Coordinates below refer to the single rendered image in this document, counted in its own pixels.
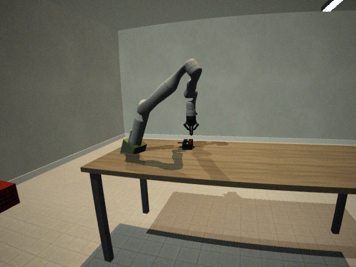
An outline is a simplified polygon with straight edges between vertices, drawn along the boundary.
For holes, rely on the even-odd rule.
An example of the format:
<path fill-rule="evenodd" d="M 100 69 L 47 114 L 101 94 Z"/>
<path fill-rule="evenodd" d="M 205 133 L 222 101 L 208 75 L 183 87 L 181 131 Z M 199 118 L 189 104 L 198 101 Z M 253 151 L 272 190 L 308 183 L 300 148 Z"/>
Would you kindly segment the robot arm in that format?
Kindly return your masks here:
<path fill-rule="evenodd" d="M 187 82 L 187 87 L 184 91 L 186 98 L 193 98 L 192 101 L 186 103 L 186 115 L 196 116 L 195 103 L 197 98 L 196 84 L 202 73 L 201 66 L 195 59 L 190 59 L 185 62 L 170 78 L 163 82 L 155 92 L 146 100 L 141 100 L 137 106 L 136 116 L 133 122 L 132 130 L 128 141 L 133 145 L 140 145 L 144 136 L 147 120 L 152 109 L 164 99 L 169 97 L 176 91 L 181 77 L 188 73 L 191 79 Z"/>

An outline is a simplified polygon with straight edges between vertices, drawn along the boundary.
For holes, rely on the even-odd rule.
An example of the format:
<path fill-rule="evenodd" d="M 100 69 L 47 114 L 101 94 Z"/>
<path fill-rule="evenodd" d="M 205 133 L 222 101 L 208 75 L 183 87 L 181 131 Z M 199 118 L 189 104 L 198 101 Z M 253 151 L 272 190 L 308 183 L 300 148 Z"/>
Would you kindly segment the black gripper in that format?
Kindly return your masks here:
<path fill-rule="evenodd" d="M 189 128 L 187 127 L 187 125 L 189 126 Z M 196 124 L 196 126 L 195 126 Z M 196 128 L 198 127 L 199 123 L 196 122 L 196 116 L 186 116 L 186 123 L 184 123 L 184 126 L 186 127 L 187 130 L 190 131 L 190 136 L 193 135 L 193 130 L 196 130 Z M 192 126 L 192 129 L 191 129 Z M 193 126 L 195 126 L 195 128 L 193 128 Z"/>

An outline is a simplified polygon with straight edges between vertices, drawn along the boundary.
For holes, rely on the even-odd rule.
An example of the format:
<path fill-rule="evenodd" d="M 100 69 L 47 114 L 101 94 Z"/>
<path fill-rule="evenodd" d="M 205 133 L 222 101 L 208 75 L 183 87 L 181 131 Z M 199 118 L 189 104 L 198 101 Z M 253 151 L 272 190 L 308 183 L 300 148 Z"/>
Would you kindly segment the black power strip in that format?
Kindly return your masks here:
<path fill-rule="evenodd" d="M 184 139 L 183 142 L 178 142 L 178 144 L 182 144 L 183 150 L 192 150 L 193 139 Z"/>

